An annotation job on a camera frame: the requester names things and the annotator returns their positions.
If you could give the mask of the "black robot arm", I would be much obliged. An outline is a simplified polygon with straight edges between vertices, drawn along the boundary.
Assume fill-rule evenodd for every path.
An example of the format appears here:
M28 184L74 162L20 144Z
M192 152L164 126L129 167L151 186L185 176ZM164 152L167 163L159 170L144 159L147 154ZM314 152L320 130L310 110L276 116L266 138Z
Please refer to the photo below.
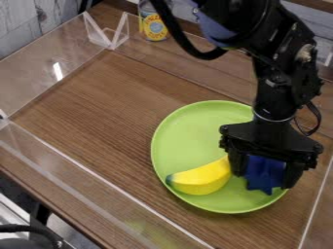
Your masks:
M248 186L290 189L315 167L322 145L303 131L296 112L319 117L312 99L323 85L315 65L314 34L280 0L193 0L207 40L222 51L252 58L258 91L248 122L220 127L232 174Z

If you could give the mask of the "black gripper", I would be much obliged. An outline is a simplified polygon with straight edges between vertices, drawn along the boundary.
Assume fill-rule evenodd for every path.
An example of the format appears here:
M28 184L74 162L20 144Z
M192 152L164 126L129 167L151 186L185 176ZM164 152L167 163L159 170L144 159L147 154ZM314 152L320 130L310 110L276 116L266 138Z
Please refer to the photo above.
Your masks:
M231 172L236 177L246 173L247 156L259 156L286 162L282 189L295 186L303 170L315 168L322 145L303 136L288 123L252 120L219 127L219 147L227 153Z

